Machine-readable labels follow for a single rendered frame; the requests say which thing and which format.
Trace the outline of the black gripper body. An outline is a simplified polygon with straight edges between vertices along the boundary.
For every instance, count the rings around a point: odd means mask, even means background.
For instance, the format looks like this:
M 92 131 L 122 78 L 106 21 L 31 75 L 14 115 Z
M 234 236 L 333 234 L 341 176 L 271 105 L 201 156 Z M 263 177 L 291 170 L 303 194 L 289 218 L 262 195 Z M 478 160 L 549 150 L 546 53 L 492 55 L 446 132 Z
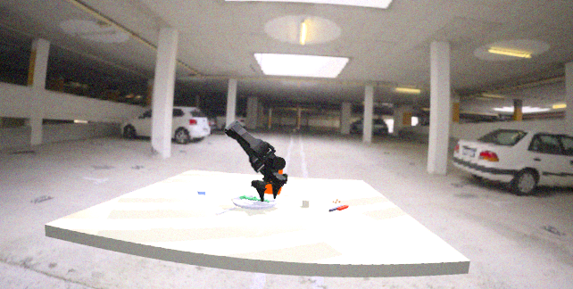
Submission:
M 276 172 L 276 170 L 275 170 L 275 169 L 272 169 L 272 168 L 264 168 L 264 169 L 262 169 L 262 171 L 263 171 L 263 178 L 262 178 L 262 180 L 260 180 L 260 179 L 255 179 L 255 180 L 253 180 L 253 181 L 251 182 L 251 186 L 252 186 L 252 187 L 256 187 L 256 188 L 262 189 L 262 188 L 265 188 L 265 186 L 268 185 L 268 184 L 275 184 L 273 181 L 268 181 L 268 176 L 269 176 L 269 174 L 271 173 L 272 170 L 273 170 L 273 173 Z M 268 183 L 267 183 L 267 182 L 268 182 Z M 275 185 L 276 185 L 276 184 L 275 184 Z

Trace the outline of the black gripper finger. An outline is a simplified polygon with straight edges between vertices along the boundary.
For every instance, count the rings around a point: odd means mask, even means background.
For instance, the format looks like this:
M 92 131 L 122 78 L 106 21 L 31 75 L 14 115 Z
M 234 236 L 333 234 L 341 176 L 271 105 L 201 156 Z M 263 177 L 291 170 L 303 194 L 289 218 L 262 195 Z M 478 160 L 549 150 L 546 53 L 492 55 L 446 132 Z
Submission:
M 255 188 L 256 188 L 256 187 L 255 187 Z M 264 202 L 264 199 L 265 199 L 265 198 L 264 198 L 264 192 L 265 192 L 266 189 L 267 189 L 267 188 L 262 188 L 262 189 L 256 188 L 256 190 L 257 190 L 259 196 L 261 197 L 262 202 Z
M 278 195 L 278 191 L 279 191 L 279 189 L 280 189 L 282 186 L 284 186 L 284 185 L 277 186 L 277 185 L 275 185 L 275 184 L 271 184 L 272 197 L 273 197 L 273 199 L 276 199 L 276 197 L 277 197 L 277 195 Z

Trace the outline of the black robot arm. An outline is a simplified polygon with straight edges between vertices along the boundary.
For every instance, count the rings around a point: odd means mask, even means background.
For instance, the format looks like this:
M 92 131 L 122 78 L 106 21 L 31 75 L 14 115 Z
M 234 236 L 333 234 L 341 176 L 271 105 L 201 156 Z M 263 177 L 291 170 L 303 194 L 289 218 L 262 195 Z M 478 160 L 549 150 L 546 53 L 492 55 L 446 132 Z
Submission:
M 254 138 L 242 128 L 242 125 L 238 121 L 233 121 L 229 124 L 225 128 L 225 133 L 239 142 L 239 145 L 248 156 L 248 161 L 251 164 L 250 166 L 257 173 L 260 171 L 263 174 L 262 169 L 264 168 L 275 169 L 275 173 L 273 173 L 272 170 L 269 174 L 268 181 L 273 181 L 277 186 L 285 184 L 288 179 L 288 175 L 282 175 L 278 172 L 284 169 L 286 161 L 274 154 L 276 150 L 271 144 L 262 141 L 260 138 Z M 263 164 L 264 166 L 257 171 Z

